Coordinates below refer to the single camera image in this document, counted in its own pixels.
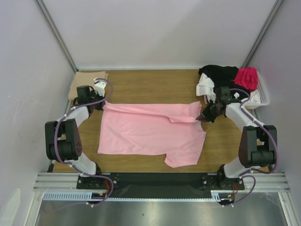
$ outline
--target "white wall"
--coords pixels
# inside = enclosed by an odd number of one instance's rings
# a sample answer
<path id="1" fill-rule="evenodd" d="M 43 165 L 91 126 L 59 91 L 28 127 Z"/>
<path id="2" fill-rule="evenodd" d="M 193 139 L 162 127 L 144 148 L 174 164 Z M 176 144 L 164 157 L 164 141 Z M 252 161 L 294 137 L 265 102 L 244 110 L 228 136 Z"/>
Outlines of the white wall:
<path id="1" fill-rule="evenodd" d="M 258 110 L 278 132 L 279 172 L 284 171 L 301 212 L 301 1 L 285 1 L 250 66 L 269 89 L 271 103 Z"/>
<path id="2" fill-rule="evenodd" d="M 44 0 L 79 69 L 241 66 L 275 0 Z"/>
<path id="3" fill-rule="evenodd" d="M 20 226 L 49 164 L 44 124 L 63 114 L 73 71 L 33 0 L 1 1 L 0 43 L 0 208 L 20 188 Z"/>

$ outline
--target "wooden tabletop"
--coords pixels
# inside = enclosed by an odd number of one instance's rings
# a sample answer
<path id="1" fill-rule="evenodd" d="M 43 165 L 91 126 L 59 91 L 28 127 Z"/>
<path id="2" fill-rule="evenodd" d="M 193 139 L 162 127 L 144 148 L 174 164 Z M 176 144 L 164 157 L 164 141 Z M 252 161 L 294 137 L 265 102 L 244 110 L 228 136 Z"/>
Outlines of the wooden tabletop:
<path id="1" fill-rule="evenodd" d="M 196 96 L 199 80 L 197 70 L 122 70 L 107 71 L 114 92 L 110 103 L 128 104 L 190 104 L 204 98 Z M 215 172 L 238 156 L 241 137 L 235 124 L 220 116 L 215 123 L 202 122 L 206 134 L 201 157 L 194 166 L 171 168 L 164 163 L 165 155 L 98 154 L 102 112 L 94 110 L 79 127 L 83 152 L 98 163 L 103 172 Z M 56 163 L 55 172 L 69 172 L 69 166 Z"/>

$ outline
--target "pink cloth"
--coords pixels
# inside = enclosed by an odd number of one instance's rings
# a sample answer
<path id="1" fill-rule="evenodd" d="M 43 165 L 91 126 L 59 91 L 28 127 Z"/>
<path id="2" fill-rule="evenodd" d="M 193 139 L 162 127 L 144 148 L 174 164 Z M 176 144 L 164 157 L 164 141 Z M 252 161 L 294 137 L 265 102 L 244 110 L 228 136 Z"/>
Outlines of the pink cloth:
<path id="1" fill-rule="evenodd" d="M 257 70 L 253 67 L 239 68 L 234 80 L 235 84 L 245 87 L 251 92 L 257 90 Z"/>
<path id="2" fill-rule="evenodd" d="M 98 153 L 166 154 L 165 163 L 173 168 L 195 165 L 206 135 L 195 120 L 200 110 L 200 102 L 189 105 L 106 103 Z"/>

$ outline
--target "laundry basket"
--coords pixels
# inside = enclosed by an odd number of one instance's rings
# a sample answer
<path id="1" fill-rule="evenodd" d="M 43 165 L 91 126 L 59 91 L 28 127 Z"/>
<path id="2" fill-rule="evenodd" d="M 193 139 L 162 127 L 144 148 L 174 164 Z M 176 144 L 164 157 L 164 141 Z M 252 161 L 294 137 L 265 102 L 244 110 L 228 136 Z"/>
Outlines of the laundry basket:
<path id="1" fill-rule="evenodd" d="M 266 85 L 263 81 L 263 78 L 259 72 L 257 72 L 257 75 L 258 75 L 257 89 L 260 94 L 261 103 L 245 103 L 244 106 L 246 107 L 246 109 L 255 109 L 257 107 L 266 106 L 269 104 L 269 93 L 268 93 L 267 87 L 266 87 Z"/>

